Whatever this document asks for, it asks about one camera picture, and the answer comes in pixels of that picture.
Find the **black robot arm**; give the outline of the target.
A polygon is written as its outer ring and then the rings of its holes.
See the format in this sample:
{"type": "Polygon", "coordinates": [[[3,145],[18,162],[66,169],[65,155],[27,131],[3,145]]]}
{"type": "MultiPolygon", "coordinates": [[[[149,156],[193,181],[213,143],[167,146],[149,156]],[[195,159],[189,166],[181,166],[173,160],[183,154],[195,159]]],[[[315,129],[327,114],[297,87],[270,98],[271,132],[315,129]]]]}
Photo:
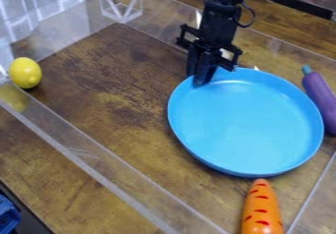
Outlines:
{"type": "Polygon", "coordinates": [[[233,72],[243,51],[233,44],[238,28],[249,28],[241,23],[242,8],[253,17],[255,11],[245,0],[206,0],[202,23],[198,28],[181,25],[177,44],[189,50],[187,76],[194,78],[194,85],[206,85],[219,67],[233,72]]]}

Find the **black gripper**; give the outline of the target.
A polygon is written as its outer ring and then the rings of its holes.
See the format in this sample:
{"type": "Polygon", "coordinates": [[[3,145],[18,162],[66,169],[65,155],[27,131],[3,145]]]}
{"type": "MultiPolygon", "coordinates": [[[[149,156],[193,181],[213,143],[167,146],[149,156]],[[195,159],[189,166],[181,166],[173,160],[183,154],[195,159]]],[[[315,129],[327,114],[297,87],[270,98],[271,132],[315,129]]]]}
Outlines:
{"type": "Polygon", "coordinates": [[[187,76],[195,75],[194,85],[201,87],[211,81],[218,66],[227,71],[235,70],[243,51],[234,44],[211,44],[202,37],[202,31],[187,24],[181,25],[181,29],[177,44],[189,50],[187,76]],[[222,49],[234,54],[231,59],[222,56],[222,49]]]}

